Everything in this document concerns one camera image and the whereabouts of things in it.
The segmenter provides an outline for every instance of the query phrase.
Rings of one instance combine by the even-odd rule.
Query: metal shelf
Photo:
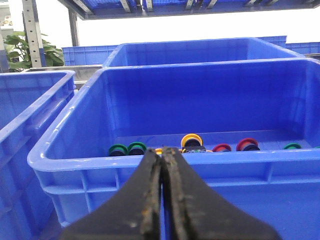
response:
[[[312,9],[320,0],[58,0],[82,20]]]

